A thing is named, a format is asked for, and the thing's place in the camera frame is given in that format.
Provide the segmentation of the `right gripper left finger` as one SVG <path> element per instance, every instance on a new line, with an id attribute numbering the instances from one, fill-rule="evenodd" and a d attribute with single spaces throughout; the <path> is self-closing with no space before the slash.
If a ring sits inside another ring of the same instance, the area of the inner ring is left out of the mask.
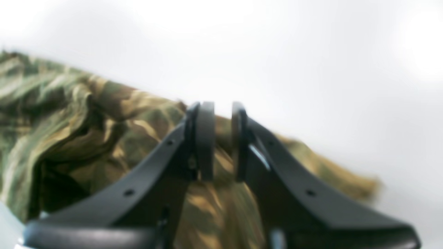
<path id="1" fill-rule="evenodd" d="M 129 174 L 31 222 L 27 249 L 170 249 L 189 184 L 214 177 L 215 105 L 195 103 Z"/>

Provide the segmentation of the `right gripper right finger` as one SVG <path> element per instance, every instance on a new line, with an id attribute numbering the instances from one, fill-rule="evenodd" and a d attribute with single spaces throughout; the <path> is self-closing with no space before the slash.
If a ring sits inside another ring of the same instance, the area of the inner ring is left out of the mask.
<path id="1" fill-rule="evenodd" d="M 311 174 L 265 127 L 232 106 L 236 180 L 256 198 L 268 249 L 419 249 L 415 229 Z"/>

